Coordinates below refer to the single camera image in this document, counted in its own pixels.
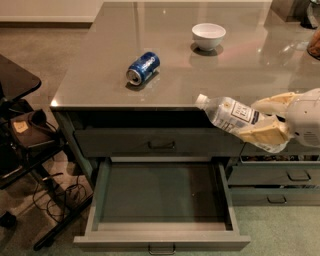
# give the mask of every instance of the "cabinet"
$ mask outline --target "cabinet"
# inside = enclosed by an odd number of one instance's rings
[[[202,111],[149,114],[56,113],[72,121],[69,142],[99,162],[86,232],[75,244],[151,254],[241,250],[250,237],[240,235],[220,159],[244,144],[210,127]]]
[[[320,205],[320,162],[239,161],[228,184],[235,205]]]

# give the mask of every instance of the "water bottle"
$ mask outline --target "water bottle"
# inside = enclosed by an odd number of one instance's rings
[[[207,117],[214,126],[240,139],[239,129],[245,126],[253,126],[258,121],[262,121],[267,117],[253,108],[229,97],[209,99],[207,96],[200,94],[195,105],[206,112]],[[287,145],[287,143],[274,145],[259,142],[251,144],[269,153],[278,153]]]

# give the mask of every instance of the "floor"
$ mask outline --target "floor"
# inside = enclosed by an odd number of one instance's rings
[[[34,108],[44,108],[55,123],[49,103],[62,81],[73,57],[85,40],[87,29],[0,28],[0,53],[38,75],[42,87],[27,97]],[[63,187],[76,182],[77,169],[60,154],[46,163],[50,173],[63,176],[56,181]],[[86,185],[83,175],[80,183]],[[37,183],[31,175],[10,186],[5,207],[17,216],[15,229],[0,229],[0,255],[108,255],[136,256],[144,253],[83,252],[73,245],[73,237],[84,233],[88,210],[56,237],[51,247],[33,251],[36,243],[54,226],[45,211],[33,204]],[[35,201],[43,206],[49,198],[41,188]],[[178,252],[186,256],[317,256],[320,255],[320,207],[235,207],[238,225],[251,243],[240,252]]]

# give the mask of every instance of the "desk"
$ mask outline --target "desk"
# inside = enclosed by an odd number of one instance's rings
[[[192,41],[201,22],[227,31],[210,53]],[[319,63],[303,49],[311,36],[263,3],[104,3],[51,103],[88,179],[100,169],[75,242],[151,253],[243,248],[250,239],[238,230],[223,162],[265,152],[212,127],[194,102],[202,93],[250,104],[317,87]],[[146,51],[160,70],[133,90],[126,70]],[[296,153],[319,150],[293,142],[284,152]]]

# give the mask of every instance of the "soda can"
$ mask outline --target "soda can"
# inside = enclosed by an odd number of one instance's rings
[[[130,65],[127,79],[133,85],[141,85],[152,76],[159,66],[159,57],[153,52],[146,52]]]

